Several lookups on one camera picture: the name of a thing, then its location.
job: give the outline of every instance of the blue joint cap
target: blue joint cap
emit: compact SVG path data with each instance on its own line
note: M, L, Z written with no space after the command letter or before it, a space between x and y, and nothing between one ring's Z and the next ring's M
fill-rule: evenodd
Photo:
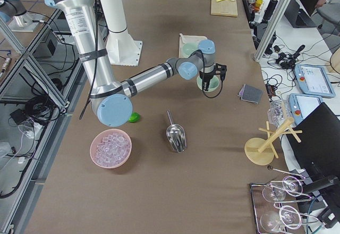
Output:
M204 54L213 54L215 53L215 44L209 39L202 40L198 44L198 49L200 49Z
M190 80L197 75L198 69L191 62L183 62L178 68L178 73L185 80Z
M5 23L9 22L11 20L11 17L8 16L4 12L0 12L0 19L2 19Z
M114 94L105 98L97 110L97 116L102 124L118 127L128 121L132 114L130 99L122 94Z
M49 7L57 8L53 0L44 0L45 4Z

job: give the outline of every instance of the wine glass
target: wine glass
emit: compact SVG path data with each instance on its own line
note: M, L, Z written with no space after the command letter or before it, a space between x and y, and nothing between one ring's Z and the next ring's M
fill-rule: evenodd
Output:
M276 203L284 201L286 194L293 197L306 195L302 191L302 182L292 175L287 175L282 181L267 183L262 190L262 195L266 201L274 203L275 206Z
M260 218L260 224L268 233L289 233L285 228L296 230L301 226L299 212L292 206L283 206L279 212L269 211Z
M299 197L300 195L302 195L303 192L302 182L298 178L292 175L287 175L282 180L282 185L289 195L293 197Z
M270 185L263 188L262 195L266 201L275 203L283 201L286 198L286 191L283 188Z

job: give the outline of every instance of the black monitor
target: black monitor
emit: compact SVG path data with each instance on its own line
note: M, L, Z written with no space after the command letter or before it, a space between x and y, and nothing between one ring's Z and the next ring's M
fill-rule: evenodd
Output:
M313 182L328 176L340 179L340 120L325 103L321 103L295 130L301 143L292 135L288 140L301 168L306 169ZM340 222L340 184L319 189L335 219Z

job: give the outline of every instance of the pink bowl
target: pink bowl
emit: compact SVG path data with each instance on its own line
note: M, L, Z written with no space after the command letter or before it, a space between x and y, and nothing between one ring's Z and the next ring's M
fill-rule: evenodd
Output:
M114 169L125 163L131 154L129 135L120 129L108 129L92 141L90 156L95 165Z

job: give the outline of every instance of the green bowl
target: green bowl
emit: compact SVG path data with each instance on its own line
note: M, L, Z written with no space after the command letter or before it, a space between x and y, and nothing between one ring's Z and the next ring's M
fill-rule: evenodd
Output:
M182 54L184 57L189 57L191 53L198 49L198 45L195 43L186 43L182 46Z
M200 88L200 90L202 90L202 79L200 78L200 76L197 76L196 82L197 82L197 86ZM209 89L206 92L213 92L214 90L218 88L218 86L219 86L219 79L217 76L214 76L210 80Z

